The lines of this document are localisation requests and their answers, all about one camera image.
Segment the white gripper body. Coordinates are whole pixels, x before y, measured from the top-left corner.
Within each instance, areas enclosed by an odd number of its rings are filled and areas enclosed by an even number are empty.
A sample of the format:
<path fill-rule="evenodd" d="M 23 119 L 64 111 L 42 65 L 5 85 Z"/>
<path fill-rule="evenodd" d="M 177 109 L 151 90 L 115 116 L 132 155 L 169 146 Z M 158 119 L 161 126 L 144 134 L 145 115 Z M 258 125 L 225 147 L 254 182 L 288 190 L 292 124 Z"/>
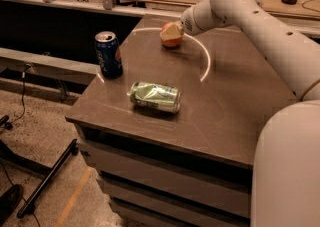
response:
<path fill-rule="evenodd" d="M 194 5 L 183 12 L 181 23 L 188 35 L 198 35 L 208 30 L 209 8 L 201 4 Z"/>

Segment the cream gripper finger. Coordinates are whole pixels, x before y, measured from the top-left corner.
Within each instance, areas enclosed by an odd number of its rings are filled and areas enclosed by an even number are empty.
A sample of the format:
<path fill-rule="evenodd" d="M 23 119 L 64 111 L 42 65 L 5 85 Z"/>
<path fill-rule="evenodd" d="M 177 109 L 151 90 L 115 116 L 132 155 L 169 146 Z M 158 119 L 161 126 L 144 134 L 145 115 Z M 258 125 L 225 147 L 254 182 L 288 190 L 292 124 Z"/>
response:
<path fill-rule="evenodd" d="M 184 35 L 183 27 L 180 21 L 166 23 L 160 32 L 162 41 L 180 40 Z"/>

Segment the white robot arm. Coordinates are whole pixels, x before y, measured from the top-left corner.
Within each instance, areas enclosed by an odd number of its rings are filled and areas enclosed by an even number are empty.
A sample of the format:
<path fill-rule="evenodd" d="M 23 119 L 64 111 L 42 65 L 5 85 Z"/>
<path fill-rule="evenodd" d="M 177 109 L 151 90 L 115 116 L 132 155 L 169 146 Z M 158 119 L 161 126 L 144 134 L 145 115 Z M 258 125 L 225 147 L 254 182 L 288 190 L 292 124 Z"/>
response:
<path fill-rule="evenodd" d="M 320 227 L 320 46 L 265 12 L 260 0 L 203 0 L 162 28 L 163 44 L 234 25 L 260 56 L 266 93 L 296 101 L 265 122 L 253 161 L 251 227 Z"/>

